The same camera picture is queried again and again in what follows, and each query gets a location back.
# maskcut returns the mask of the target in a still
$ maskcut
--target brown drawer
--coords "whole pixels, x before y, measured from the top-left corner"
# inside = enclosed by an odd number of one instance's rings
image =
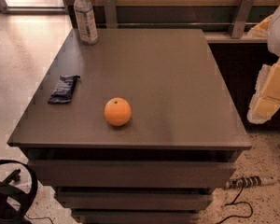
[[[92,212],[73,211],[73,218],[83,224],[191,224],[198,216],[192,213],[163,212]]]
[[[65,208],[126,211],[199,211],[204,210],[212,202],[211,195],[162,189],[64,191],[63,188],[59,188],[55,198]]]
[[[221,188],[232,163],[190,161],[30,161],[43,185],[101,188]]]

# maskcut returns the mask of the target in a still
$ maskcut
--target orange fruit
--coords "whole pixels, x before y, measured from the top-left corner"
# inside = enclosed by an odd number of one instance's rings
[[[114,126],[127,123],[132,116],[130,104],[122,98],[113,98],[105,105],[105,119]]]

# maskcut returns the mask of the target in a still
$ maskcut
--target clear bottle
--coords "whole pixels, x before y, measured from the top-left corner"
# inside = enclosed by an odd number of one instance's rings
[[[98,41],[93,6],[90,0],[76,0],[74,10],[82,43],[93,45]]]

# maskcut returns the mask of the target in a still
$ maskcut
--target concrete floor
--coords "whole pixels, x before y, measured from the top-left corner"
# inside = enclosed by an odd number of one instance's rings
[[[7,140],[70,29],[70,20],[65,16],[34,18],[0,14],[0,159],[27,162],[17,148],[7,146]],[[272,175],[280,179],[280,133],[248,135],[253,147],[238,159],[233,177]],[[12,168],[2,167],[5,171],[0,170],[0,179]],[[198,223],[215,224],[229,215],[248,215],[246,205],[223,206],[230,203],[238,191],[216,189],[214,201],[200,213]],[[62,208],[53,195],[51,187],[40,184],[28,216],[50,217],[54,224],[76,223],[70,210]],[[244,189],[238,199],[240,201],[251,203],[254,215],[249,219],[231,218],[224,223],[280,224],[280,182]],[[48,219],[31,221],[35,224],[50,223]]]

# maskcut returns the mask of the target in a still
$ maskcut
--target power cord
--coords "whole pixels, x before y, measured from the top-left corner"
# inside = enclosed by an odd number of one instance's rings
[[[250,203],[248,203],[248,202],[238,202],[238,203],[236,203],[236,202],[235,202],[235,201],[239,198],[239,196],[241,195],[243,189],[244,189],[244,186],[241,187],[241,190],[240,190],[240,192],[236,195],[235,199],[234,199],[231,203],[226,203],[224,206],[226,206],[226,205],[247,204],[247,205],[250,207],[251,214],[250,214],[249,216],[231,215],[231,216],[225,217],[223,220],[217,222],[216,224],[221,224],[221,223],[225,222],[226,220],[228,220],[229,218],[233,218],[233,217],[238,217],[238,218],[250,218],[250,217],[252,217],[252,215],[253,215],[253,207],[251,206]]]
[[[25,215],[28,219],[30,220],[43,220],[43,219],[49,219],[51,224],[54,224],[54,222],[52,221],[51,218],[49,217],[28,217],[27,215]]]

